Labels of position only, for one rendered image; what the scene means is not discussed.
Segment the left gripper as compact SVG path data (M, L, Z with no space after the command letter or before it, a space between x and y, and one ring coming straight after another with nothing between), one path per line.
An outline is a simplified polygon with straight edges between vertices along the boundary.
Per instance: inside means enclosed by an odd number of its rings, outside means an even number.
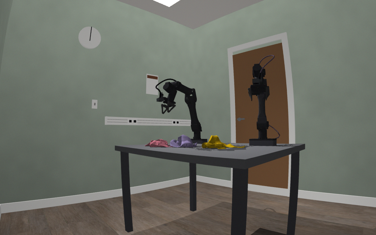
M266 100L268 96L270 95L270 87L267 86L267 84L263 84L263 82L260 82L260 85L250 85L250 88L248 88L249 97L252 100L252 95L260 95L260 92L266 92Z

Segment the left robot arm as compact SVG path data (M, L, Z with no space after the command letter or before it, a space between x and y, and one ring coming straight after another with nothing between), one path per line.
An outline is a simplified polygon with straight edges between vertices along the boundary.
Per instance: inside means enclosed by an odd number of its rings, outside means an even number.
M260 85L260 82L263 81L263 84L267 84L267 79L263 79L265 77L265 69L261 72L261 79L258 79L259 73L263 67L260 64L255 64L253 66L253 78L252 83L253 85ZM257 118L257 129L258 129L258 139L249 139L249 140L277 140L276 138L269 138L267 139L267 129L269 127L269 122L267 121L267 116L265 114L265 99L266 99L266 92L260 92L260 95L257 95L258 104L259 104L259 112Z

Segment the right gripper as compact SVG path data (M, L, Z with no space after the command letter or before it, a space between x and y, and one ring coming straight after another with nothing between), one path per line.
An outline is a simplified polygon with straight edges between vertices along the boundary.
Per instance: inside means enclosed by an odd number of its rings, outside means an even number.
M174 102L175 96L169 94L167 98L165 98L165 97L163 97L163 98L164 98L163 103L166 103L167 105L161 104L162 113L164 114L166 111L169 113L176 106L176 105L174 105L174 104L176 104L176 102ZM163 107L166 108L164 112L163 112ZM169 107L172 107L172 108L169 110Z

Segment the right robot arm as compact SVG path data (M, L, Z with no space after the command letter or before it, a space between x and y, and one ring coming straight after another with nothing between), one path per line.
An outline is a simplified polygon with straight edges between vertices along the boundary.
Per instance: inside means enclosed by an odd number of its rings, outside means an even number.
M191 129L194 132L194 138L191 140L207 140L200 138L200 132L202 132L202 127L200 126L200 122L197 119L196 113L196 91L195 89L190 89L181 84L181 82L166 82L163 86L163 89L169 93L170 95L174 95L176 97L177 90L185 94L185 102L188 105L191 117ZM193 93L193 94L192 94ZM192 96L190 96L192 95Z

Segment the yellow cloth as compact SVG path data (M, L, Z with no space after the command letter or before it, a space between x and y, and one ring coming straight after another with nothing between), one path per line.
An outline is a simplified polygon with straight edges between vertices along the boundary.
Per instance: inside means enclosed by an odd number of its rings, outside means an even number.
M218 148L218 149L226 149L225 147L227 148L244 148L245 146L233 146L231 144L225 144L225 143L222 143L218 136L213 136L211 135L210 137L210 140L207 142L207 143L203 143L202 144L202 148Z

